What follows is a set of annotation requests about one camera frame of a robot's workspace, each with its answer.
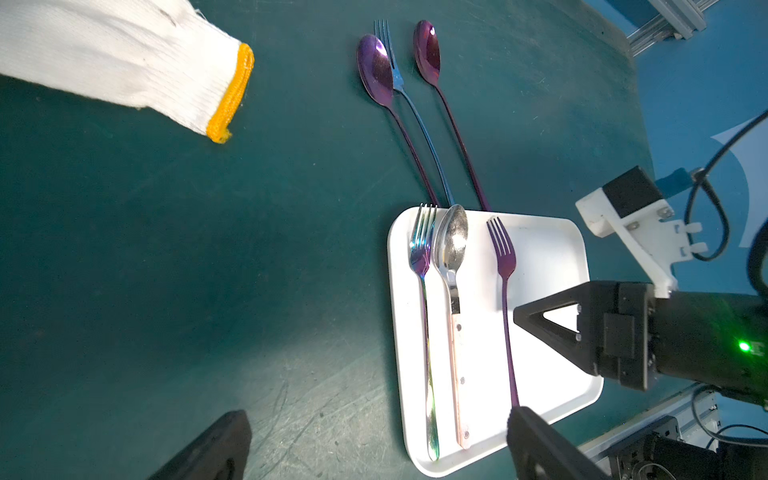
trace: yellow cuff trim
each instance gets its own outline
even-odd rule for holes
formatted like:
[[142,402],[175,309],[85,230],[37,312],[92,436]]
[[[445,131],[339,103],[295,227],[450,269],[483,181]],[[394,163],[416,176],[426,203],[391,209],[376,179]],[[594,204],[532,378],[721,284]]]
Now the yellow cuff trim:
[[253,51],[248,45],[241,43],[240,49],[237,50],[235,76],[232,78],[230,86],[227,87],[227,91],[224,92],[219,108],[216,109],[216,113],[210,118],[205,129],[208,137],[218,144],[224,143],[232,136],[232,132],[227,130],[227,125],[232,121],[232,117],[240,106],[240,101],[243,100],[243,93],[245,93],[245,87],[248,85],[252,70]]

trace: iridescent fork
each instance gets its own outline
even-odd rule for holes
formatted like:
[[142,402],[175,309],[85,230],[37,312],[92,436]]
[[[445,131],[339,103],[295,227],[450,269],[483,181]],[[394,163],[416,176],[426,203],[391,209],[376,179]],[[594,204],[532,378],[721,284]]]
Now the iridescent fork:
[[379,40],[382,41],[382,43],[384,44],[384,48],[387,50],[387,55],[389,56],[389,64],[392,67],[392,87],[396,91],[399,91],[402,94],[402,96],[406,98],[406,100],[408,101],[408,105],[411,106],[411,110],[413,110],[413,114],[416,116],[416,120],[419,121],[419,126],[422,128],[422,132],[424,132],[424,137],[426,137],[427,139],[429,150],[432,151],[432,156],[435,158],[435,165],[437,165],[437,171],[440,174],[440,181],[442,182],[442,188],[443,190],[445,190],[445,197],[448,199],[448,206],[450,207],[455,203],[453,201],[453,194],[451,193],[451,189],[448,187],[448,181],[445,179],[445,172],[442,171],[442,165],[440,164],[440,159],[437,158],[437,151],[435,150],[435,145],[432,145],[432,139],[429,138],[429,134],[427,133],[427,127],[426,125],[424,125],[424,121],[422,120],[418,111],[416,111],[416,106],[411,101],[411,98],[406,94],[405,82],[403,82],[402,80],[400,69],[397,68],[397,60],[395,60],[395,51],[394,49],[392,49],[392,36],[389,34],[389,22],[386,20],[378,20],[374,22],[373,34],[376,37],[378,37]]
[[502,278],[502,312],[504,313],[504,338],[507,341],[507,368],[509,370],[509,395],[512,406],[519,406],[518,384],[515,381],[515,367],[512,365],[512,347],[509,342],[509,318],[507,317],[507,285],[509,277],[518,265],[515,256],[515,248],[504,224],[498,217],[493,217],[486,222],[488,232],[491,234],[493,248],[496,250],[496,263],[498,274]]
[[435,232],[435,218],[437,207],[420,205],[416,214],[416,222],[413,225],[413,237],[411,238],[411,270],[421,280],[422,291],[422,321],[424,324],[424,357],[426,358],[426,415],[427,415],[427,450],[432,461],[440,457],[440,444],[437,438],[437,417],[435,416],[435,389],[432,387],[432,361],[429,358],[429,322],[427,315],[427,289],[424,277],[429,270],[429,259],[432,251],[432,235]]

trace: screw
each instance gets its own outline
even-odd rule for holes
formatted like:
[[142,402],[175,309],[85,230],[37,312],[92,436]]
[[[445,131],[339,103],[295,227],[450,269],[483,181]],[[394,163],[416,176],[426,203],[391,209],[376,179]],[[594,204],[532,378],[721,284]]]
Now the screw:
[[672,217],[674,215],[674,211],[672,211],[672,209],[669,208],[669,207],[661,208],[661,209],[657,210],[656,213],[661,218],[669,218],[669,217]]

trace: white tray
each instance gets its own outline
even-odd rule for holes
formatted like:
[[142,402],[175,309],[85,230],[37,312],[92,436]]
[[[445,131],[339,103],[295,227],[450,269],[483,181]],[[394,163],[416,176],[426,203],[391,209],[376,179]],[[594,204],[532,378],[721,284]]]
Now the white tray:
[[[512,322],[512,310],[523,303],[589,281],[584,239],[570,220],[528,215],[467,211],[469,233],[458,292],[465,333],[462,360],[471,369],[473,389],[469,416],[472,446],[463,450],[455,440],[453,394],[448,345],[449,298],[442,278],[431,265],[426,276],[429,339],[440,443],[440,458],[429,459],[426,448],[424,334],[419,278],[409,265],[409,241],[418,207],[400,214],[389,230],[389,281],[395,327],[397,371],[406,450],[416,468],[442,477],[504,448],[511,402],[507,374],[502,279],[485,221],[498,215],[517,254],[517,270],[509,279],[509,328],[520,403],[547,422],[557,422],[595,402],[603,379],[571,364],[542,341]],[[437,221],[445,210],[438,210]],[[576,307],[547,314],[576,329]]]

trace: green table surface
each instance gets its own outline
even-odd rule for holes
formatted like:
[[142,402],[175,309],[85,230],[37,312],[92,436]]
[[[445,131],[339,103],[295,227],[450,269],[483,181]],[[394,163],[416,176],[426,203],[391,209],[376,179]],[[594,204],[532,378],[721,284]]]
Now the green table surface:
[[[376,18],[458,202],[478,208],[410,55],[422,18],[493,209],[570,218],[593,279],[645,280],[574,207],[651,171],[627,42],[578,0],[195,6],[256,58],[225,145],[149,109],[0,78],[0,477],[145,478],[231,409],[253,429],[248,479],[421,476],[402,438],[386,235],[427,196],[358,78]],[[578,444],[686,384],[607,381],[556,427]],[[453,478],[513,472],[500,451]]]

